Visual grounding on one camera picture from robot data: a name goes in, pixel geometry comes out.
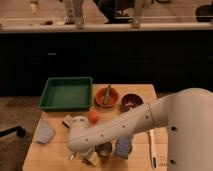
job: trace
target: small object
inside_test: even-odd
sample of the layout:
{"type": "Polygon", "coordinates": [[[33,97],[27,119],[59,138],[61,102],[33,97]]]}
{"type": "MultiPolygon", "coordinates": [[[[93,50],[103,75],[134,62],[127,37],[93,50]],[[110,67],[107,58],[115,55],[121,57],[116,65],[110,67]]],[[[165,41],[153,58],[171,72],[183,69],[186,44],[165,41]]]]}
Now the small object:
{"type": "Polygon", "coordinates": [[[9,129],[0,131],[0,137],[11,134],[13,132],[16,132],[16,135],[21,138],[23,138],[26,134],[26,130],[24,128],[22,128],[21,126],[16,126],[13,128],[9,128],[9,129]]]}
{"type": "Polygon", "coordinates": [[[103,99],[103,104],[104,105],[108,104],[110,90],[111,90],[111,84],[106,89],[106,92],[105,92],[105,95],[104,95],[104,99],[103,99]]]}
{"type": "Polygon", "coordinates": [[[44,21],[40,25],[53,25],[53,21],[51,21],[51,20],[44,21]]]}
{"type": "Polygon", "coordinates": [[[90,109],[87,116],[88,116],[88,120],[92,124],[97,123],[100,118],[98,112],[95,111],[94,109],[90,109]]]}
{"type": "Polygon", "coordinates": [[[62,123],[67,127],[67,128],[70,128],[71,124],[72,124],[72,117],[70,115],[66,115],[64,118],[63,118],[63,121],[62,123]]]}
{"type": "Polygon", "coordinates": [[[119,95],[116,89],[113,87],[110,88],[109,92],[109,99],[107,104],[103,104],[103,99],[105,97],[107,87],[104,87],[100,89],[97,94],[95,95],[95,102],[98,104],[98,106],[103,108],[110,108],[113,107],[116,102],[118,101],[119,95]]]}
{"type": "Polygon", "coordinates": [[[54,137],[54,135],[55,131],[50,127],[49,123],[41,120],[35,141],[46,144],[54,137]]]}
{"type": "Polygon", "coordinates": [[[115,144],[114,154],[127,160],[129,154],[132,151],[132,138],[133,136],[127,138],[119,138],[115,144]]]}
{"type": "Polygon", "coordinates": [[[97,166],[98,163],[100,162],[100,159],[98,157],[98,154],[97,152],[93,151],[91,152],[87,158],[86,158],[87,161],[89,161],[93,166],[97,166]]]}
{"type": "Polygon", "coordinates": [[[38,10],[38,0],[30,0],[30,7],[32,10],[32,13],[35,14],[38,10]]]}
{"type": "Polygon", "coordinates": [[[137,94],[126,94],[121,99],[121,111],[126,112],[141,104],[143,104],[143,100],[140,96],[138,96],[137,94]]]}
{"type": "Polygon", "coordinates": [[[151,163],[152,168],[155,169],[157,167],[157,154],[156,154],[156,146],[155,146],[155,137],[154,137],[154,129],[149,131],[150,141],[151,141],[151,163]]]}
{"type": "Polygon", "coordinates": [[[76,152],[72,152],[68,158],[68,160],[73,160],[75,158],[76,152]]]}
{"type": "Polygon", "coordinates": [[[110,155],[110,153],[112,152],[112,143],[107,142],[107,143],[98,145],[95,147],[95,151],[101,157],[108,157],[110,155]]]}

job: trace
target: wooden tabletop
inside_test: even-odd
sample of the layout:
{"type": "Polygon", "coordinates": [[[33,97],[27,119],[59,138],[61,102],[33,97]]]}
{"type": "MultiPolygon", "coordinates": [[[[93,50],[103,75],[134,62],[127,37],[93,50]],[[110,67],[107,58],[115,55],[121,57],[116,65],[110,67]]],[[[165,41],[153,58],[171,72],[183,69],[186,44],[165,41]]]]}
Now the wooden tabletop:
{"type": "MultiPolygon", "coordinates": [[[[106,84],[94,84],[93,96],[106,84]]],[[[119,93],[119,100],[113,108],[104,109],[93,105],[98,111],[100,120],[97,124],[107,122],[117,117],[121,98],[128,93],[139,95],[146,103],[156,99],[154,87],[151,84],[112,84],[119,93]]],[[[67,115],[87,115],[87,112],[57,112],[45,113],[41,119],[47,121],[55,131],[55,136],[47,144],[35,142],[36,132],[30,145],[23,166],[24,171],[151,171],[150,140],[148,132],[134,135],[132,152],[128,160],[116,157],[113,152],[108,158],[101,158],[101,162],[93,167],[82,162],[81,156],[76,155],[73,160],[68,160],[70,151],[67,148],[69,129],[62,124],[62,119],[67,115]]],[[[167,169],[167,144],[168,137],[166,128],[155,129],[155,142],[157,149],[157,168],[155,171],[166,171],[167,169]]]]}

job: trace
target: brown bowl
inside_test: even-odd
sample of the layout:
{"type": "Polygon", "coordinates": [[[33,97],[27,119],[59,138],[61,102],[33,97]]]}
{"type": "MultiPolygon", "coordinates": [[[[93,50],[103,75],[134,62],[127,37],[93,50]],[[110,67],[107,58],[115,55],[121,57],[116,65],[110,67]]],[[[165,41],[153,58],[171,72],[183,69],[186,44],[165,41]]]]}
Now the brown bowl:
{"type": "Polygon", "coordinates": [[[102,88],[98,91],[98,93],[95,95],[95,102],[100,106],[100,107],[104,107],[104,108],[109,108],[109,107],[113,107],[116,102],[118,101],[119,95],[116,89],[114,88],[110,88],[110,92],[109,92],[109,100],[107,104],[104,104],[104,96],[106,93],[107,87],[102,88]]]}
{"type": "Polygon", "coordinates": [[[143,104],[143,100],[140,96],[138,96],[137,94],[126,94],[121,99],[121,111],[126,112],[141,104],[143,104]]]}

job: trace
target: person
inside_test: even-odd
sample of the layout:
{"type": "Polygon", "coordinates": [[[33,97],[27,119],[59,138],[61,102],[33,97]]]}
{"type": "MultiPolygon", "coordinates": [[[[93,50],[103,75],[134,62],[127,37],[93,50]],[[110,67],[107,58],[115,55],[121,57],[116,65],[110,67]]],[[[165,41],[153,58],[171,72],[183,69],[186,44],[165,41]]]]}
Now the person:
{"type": "Polygon", "coordinates": [[[99,10],[108,19],[108,23],[129,23],[131,20],[127,14],[118,11],[134,7],[135,0],[93,0],[99,10]]]}

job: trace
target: floor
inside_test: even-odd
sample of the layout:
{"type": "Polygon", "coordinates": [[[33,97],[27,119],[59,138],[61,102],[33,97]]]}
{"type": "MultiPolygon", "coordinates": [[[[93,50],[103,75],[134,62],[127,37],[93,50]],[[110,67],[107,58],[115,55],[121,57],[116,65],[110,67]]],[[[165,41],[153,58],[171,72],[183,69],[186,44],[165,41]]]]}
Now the floor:
{"type": "Polygon", "coordinates": [[[0,97],[0,131],[22,126],[24,138],[15,133],[0,138],[0,170],[21,171],[41,115],[39,97],[0,97]]]}
{"type": "MultiPolygon", "coordinates": [[[[210,5],[212,0],[144,0],[143,22],[196,22],[195,10],[201,5],[210,5]]],[[[30,0],[1,0],[0,23],[5,26],[35,25],[46,20],[56,24],[65,19],[65,5],[60,0],[38,0],[39,8],[32,13],[30,0]]],[[[123,11],[133,16],[133,8],[123,11]]],[[[85,23],[106,23],[107,19],[99,11],[93,0],[84,0],[83,15],[85,23]]]]}

